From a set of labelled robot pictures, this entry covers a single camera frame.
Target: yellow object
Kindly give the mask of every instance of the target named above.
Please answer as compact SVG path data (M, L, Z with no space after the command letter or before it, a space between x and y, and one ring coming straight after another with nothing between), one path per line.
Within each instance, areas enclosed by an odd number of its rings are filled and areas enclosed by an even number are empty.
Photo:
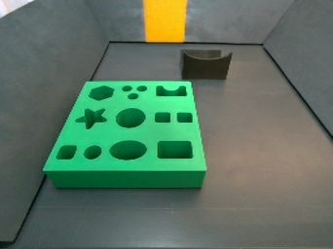
M144 0L147 42L185 42L187 0Z

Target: star-shaped hole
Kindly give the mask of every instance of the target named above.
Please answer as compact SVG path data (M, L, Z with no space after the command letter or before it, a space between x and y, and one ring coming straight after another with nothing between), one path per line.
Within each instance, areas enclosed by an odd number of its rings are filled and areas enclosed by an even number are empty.
M96 123L103 123L107 119L102 116L106 109L94 112L90 109L84 110L84 116L76 119L78 123L86 123L86 128L90 129Z

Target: gray wall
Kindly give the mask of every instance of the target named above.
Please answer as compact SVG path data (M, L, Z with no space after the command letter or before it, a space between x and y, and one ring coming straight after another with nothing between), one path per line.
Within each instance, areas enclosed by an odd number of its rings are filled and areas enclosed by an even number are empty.
M86 0L110 41L146 41L142 0ZM186 42L262 44L293 0L189 0Z
M12 241L43 165L108 40L84 1L36 0L0 19L0 241Z
M262 44L293 0L189 0L186 42Z
M263 47L333 135L333 1L298 0Z
M144 42L142 0L86 0L110 41Z

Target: small circular hole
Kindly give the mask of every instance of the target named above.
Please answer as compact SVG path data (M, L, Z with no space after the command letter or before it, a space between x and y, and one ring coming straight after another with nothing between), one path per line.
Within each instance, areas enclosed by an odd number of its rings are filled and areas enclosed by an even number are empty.
M144 91L147 89L147 87L146 86L140 86L140 87L138 87L138 90L139 91Z
M139 97L139 95L136 93L131 93L128 95L128 99L136 99Z
M122 90L123 90L123 91L131 91L131 86L124 86L124 87L122 88Z
M102 149L99 146L90 146L84 151L84 156L88 160L95 160L102 154Z
M110 149L112 157L119 160L136 160L146 154L146 152L146 145L131 140L116 143Z
M116 122L119 126L124 128L134 128L142 125L146 120L143 111L135 108L122 110L116 116Z

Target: green foam block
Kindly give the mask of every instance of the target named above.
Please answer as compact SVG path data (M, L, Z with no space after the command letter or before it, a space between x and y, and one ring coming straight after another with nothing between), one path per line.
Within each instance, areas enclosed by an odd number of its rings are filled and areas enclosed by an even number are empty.
M44 172L57 188L201 188L190 82L87 82Z

